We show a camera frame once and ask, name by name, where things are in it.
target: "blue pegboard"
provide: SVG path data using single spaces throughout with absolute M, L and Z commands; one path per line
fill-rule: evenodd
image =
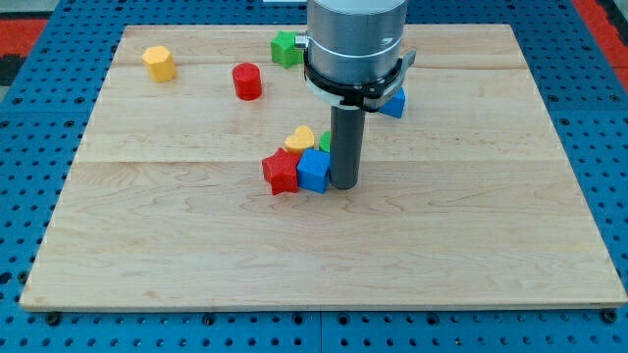
M 263 6 L 258 0 L 62 0 L 0 104 L 0 351 L 628 350 L 626 308 L 59 316 L 19 307 L 22 281 L 125 25 L 305 21 L 303 6 Z M 628 96 L 572 4 L 412 1 L 407 21 L 512 25 L 628 285 Z

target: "yellow heart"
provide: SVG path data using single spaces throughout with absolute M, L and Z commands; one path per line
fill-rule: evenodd
M 308 148 L 314 148 L 314 132 L 309 126 L 299 126 L 294 134 L 286 137 L 286 149 L 289 153 L 301 154 Z

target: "red star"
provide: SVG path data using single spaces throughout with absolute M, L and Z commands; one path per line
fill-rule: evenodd
M 284 191 L 298 191 L 296 165 L 300 159 L 300 155 L 293 155 L 283 148 L 278 148 L 274 155 L 262 160 L 264 178 L 271 183 L 273 195 Z

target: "toy block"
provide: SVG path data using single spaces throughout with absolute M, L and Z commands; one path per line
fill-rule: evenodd
M 165 46 L 156 46 L 146 49 L 141 56 L 148 75 L 155 82 L 171 80 L 177 74 L 173 54 Z
M 286 69 L 294 64 L 303 63 L 303 52 L 294 47 L 295 37 L 294 31 L 280 30 L 271 40 L 271 55 L 274 63 L 281 64 Z
M 271 184 L 273 195 L 282 192 L 297 192 L 296 165 L 300 155 L 293 155 L 278 148 L 274 155 L 262 160 L 264 179 Z
M 332 147 L 332 132 L 325 131 L 321 135 L 321 138 L 318 141 L 318 149 L 319 151 L 330 153 Z
M 232 71 L 235 95 L 241 100 L 253 100 L 262 95 L 262 79 L 255 64 L 242 63 Z
M 402 87 L 384 107 L 380 108 L 380 113 L 399 119 L 403 116 L 403 107 L 405 107 L 405 92 Z
M 286 137 L 286 149 L 289 153 L 302 154 L 308 148 L 314 148 L 314 132 L 309 126 L 299 126 L 294 134 Z
M 329 178 L 330 154 L 327 152 L 306 149 L 296 167 L 298 186 L 325 193 Z

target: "blue cube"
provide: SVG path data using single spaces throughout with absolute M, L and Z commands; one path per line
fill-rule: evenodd
M 296 166 L 298 186 L 325 193 L 330 183 L 330 154 L 314 149 L 306 149 Z
M 399 119 L 403 115 L 404 106 L 405 106 L 405 92 L 403 92 L 403 87 L 402 87 L 399 89 L 396 95 L 388 103 L 384 105 L 384 107 L 380 108 L 380 113 Z

